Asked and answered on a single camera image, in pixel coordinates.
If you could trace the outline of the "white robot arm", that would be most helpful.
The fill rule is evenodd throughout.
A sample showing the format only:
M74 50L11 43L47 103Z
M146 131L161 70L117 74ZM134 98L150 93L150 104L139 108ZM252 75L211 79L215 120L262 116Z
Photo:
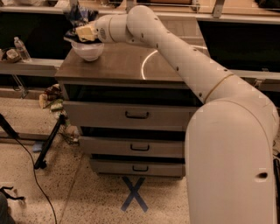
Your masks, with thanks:
M168 31L146 6L87 24L92 40L150 46L202 102L185 133L191 224L277 224L274 103Z

